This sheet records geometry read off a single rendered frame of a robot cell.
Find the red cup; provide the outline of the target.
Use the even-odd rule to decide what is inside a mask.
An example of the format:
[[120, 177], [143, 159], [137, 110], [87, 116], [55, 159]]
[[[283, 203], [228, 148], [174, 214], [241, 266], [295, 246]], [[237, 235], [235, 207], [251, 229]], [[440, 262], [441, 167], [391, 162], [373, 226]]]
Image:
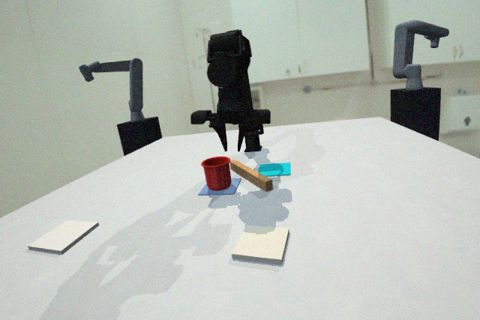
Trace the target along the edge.
[[229, 162], [228, 157], [212, 157], [201, 162], [210, 190], [225, 190], [230, 187], [232, 181]]

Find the tan wooden bar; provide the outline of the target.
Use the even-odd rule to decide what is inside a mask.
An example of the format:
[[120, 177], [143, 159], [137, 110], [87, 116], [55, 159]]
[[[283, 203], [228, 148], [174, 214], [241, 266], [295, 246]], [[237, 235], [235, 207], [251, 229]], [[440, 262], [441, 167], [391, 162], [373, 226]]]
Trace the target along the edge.
[[229, 164], [231, 170], [233, 170], [252, 184], [256, 185], [258, 188], [261, 188], [266, 192], [273, 190], [272, 179], [260, 174], [259, 172], [251, 169], [250, 167], [240, 163], [237, 160], [231, 160]]

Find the cream flat square pad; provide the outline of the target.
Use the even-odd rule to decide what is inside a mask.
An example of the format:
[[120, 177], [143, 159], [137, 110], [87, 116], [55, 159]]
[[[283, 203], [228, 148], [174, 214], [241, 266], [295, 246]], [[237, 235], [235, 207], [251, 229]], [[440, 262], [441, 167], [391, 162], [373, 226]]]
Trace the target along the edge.
[[235, 245], [232, 259], [282, 265], [289, 229], [269, 226], [246, 226]]

